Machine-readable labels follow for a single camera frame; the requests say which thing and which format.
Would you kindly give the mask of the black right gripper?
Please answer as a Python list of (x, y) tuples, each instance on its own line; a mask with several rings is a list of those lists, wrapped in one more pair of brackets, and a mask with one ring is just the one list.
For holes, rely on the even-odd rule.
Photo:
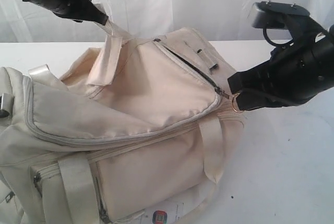
[(228, 78), (231, 93), (240, 93), (236, 103), (241, 111), (302, 105), (331, 88), (331, 42), (327, 37), (281, 54)]

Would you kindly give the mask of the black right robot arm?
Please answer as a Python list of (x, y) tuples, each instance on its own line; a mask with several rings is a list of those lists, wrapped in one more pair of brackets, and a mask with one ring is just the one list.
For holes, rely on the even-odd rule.
[(295, 107), (333, 88), (333, 29), (276, 47), (269, 60), (228, 78), (232, 104), (241, 111)]

